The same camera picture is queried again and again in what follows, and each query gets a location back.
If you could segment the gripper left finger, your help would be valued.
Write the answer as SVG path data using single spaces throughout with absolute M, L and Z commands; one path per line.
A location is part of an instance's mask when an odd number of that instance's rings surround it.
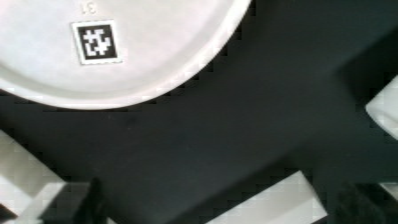
M 108 224 L 108 208 L 97 179 L 65 183 L 39 220 L 42 224 Z

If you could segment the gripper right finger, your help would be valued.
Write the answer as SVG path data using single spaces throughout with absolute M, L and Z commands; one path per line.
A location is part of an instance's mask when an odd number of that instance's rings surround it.
M 398 224 L 398 182 L 346 183 L 333 211 L 314 224 Z

